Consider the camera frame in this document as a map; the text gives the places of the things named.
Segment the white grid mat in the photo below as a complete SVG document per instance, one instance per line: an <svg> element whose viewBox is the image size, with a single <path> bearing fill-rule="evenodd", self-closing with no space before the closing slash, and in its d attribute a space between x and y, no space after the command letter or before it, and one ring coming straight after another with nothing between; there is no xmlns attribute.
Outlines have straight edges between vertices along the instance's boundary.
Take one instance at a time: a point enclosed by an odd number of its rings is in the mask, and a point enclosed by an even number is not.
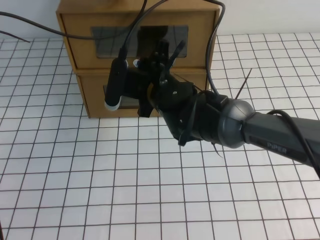
<svg viewBox="0 0 320 240"><path fill-rule="evenodd" d="M0 40L7 240L319 239L314 170L251 145L180 148L162 118L88 119L61 38ZM219 36L212 76L256 111L320 117L320 34Z"/></svg>

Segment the wooden drawer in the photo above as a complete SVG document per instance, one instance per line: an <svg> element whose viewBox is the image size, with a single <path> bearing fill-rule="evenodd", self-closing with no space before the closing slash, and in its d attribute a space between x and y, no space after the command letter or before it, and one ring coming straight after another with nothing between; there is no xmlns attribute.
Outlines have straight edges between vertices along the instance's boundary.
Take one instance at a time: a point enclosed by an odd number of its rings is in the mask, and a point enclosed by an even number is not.
<svg viewBox="0 0 320 240"><path fill-rule="evenodd" d="M172 72L181 82L184 79L193 82L201 89L206 87L206 72ZM81 73L77 75L78 85L81 91L83 103L90 118L115 118L138 117L138 108L123 108L117 111L109 111L105 108L105 94L103 85L108 83L109 74L105 73ZM152 116L158 116L153 110Z"/></svg>
<svg viewBox="0 0 320 240"><path fill-rule="evenodd" d="M126 27L135 19L142 5L141 0L131 0L132 2L136 2L135 9L133 10L128 6L126 9L125 4L129 5L129 1L117 0L115 2L119 2L119 4L115 3L115 5L109 8L100 8L99 6L94 8L92 6L93 3L89 2L96 2L95 0L86 1L88 3L85 3L84 0L79 0L79 3L75 2L74 4L77 4L77 6L74 6L75 9L71 7L72 2L74 2L73 0L61 1L57 11L57 17L60 28L63 31L73 35L92 36L92 28L101 27L101 31L104 31L103 29L105 28L102 27ZM123 10L118 6L121 4L121 1L124 2L122 3ZM149 1L152 3L148 3L147 8L157 1L158 0ZM169 26L169 29L172 29L173 26L180 29L182 26L184 26L184 28L187 27L186 56L177 58L173 67L204 68L207 42L218 16L218 7L203 0L170 0L161 5L159 9L156 8L155 11L147 15L140 23L140 26ZM117 38L116 41L113 40L112 46L115 47L117 45L119 47L119 45L123 43L124 38L125 35ZM73 71L76 73L78 73L78 70L108 69L115 58L115 53L118 53L117 50L114 51L113 48L111 48L110 51L112 53L109 55L105 53L101 54L101 46L110 45L111 42L95 42L93 40L73 38L65 38L64 41L68 48ZM137 58L137 56L127 58L130 67L133 66L133 60Z"/></svg>

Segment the drawer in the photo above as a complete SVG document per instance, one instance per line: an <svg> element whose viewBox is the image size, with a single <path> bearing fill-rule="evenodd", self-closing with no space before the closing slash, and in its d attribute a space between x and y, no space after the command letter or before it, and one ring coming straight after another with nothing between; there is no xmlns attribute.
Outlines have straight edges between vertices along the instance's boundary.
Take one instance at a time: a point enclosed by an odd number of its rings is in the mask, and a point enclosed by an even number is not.
<svg viewBox="0 0 320 240"><path fill-rule="evenodd" d="M128 26L137 13L63 13L60 26L66 33L81 36L114 35ZM155 49L159 39L169 41L172 54L181 40L186 46L176 59L173 68L204 68L207 42L214 26L218 11L168 11L152 12L141 22L132 34L128 63L139 57L147 57ZM126 34L105 40L80 40L65 38L73 70L108 69Z"/></svg>
<svg viewBox="0 0 320 240"><path fill-rule="evenodd" d="M201 89L206 87L206 72L172 72L179 81L184 79L193 82ZM125 99L124 104L116 111L105 108L105 94L103 85L108 83L108 73L81 73L77 75L78 85L81 91L83 103L90 118L116 118L116 117L138 117L138 105L132 99ZM158 116L153 110L152 116Z"/></svg>

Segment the white wall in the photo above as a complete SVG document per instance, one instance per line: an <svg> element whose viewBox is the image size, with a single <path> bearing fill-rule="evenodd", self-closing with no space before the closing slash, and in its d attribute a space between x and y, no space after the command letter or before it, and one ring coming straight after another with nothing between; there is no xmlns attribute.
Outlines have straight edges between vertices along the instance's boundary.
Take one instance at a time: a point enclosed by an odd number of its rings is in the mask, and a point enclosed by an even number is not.
<svg viewBox="0 0 320 240"><path fill-rule="evenodd" d="M59 1L0 0L0 11L17 14L58 30L55 11ZM218 31L220 35L320 32L320 0L223 0L223 2L226 4L226 12ZM0 30L20 37L54 36L4 16L0 16Z"/></svg>

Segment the drawer window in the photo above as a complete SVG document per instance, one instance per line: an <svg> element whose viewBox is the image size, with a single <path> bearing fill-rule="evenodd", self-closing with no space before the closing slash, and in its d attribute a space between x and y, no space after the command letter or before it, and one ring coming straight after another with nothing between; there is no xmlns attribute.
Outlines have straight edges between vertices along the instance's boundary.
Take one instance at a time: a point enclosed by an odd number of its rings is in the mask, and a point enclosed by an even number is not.
<svg viewBox="0 0 320 240"><path fill-rule="evenodd" d="M125 28L118 26L95 26L91 28L91 32L93 37L112 36L121 33ZM188 30L187 25L137 27L132 33L127 57L148 57L156 48L158 41L166 39L169 42L169 56L174 53L178 44L184 40L186 44L178 58L185 58L187 56ZM95 40L97 58L116 58L127 34L128 32L125 32L113 38Z"/></svg>

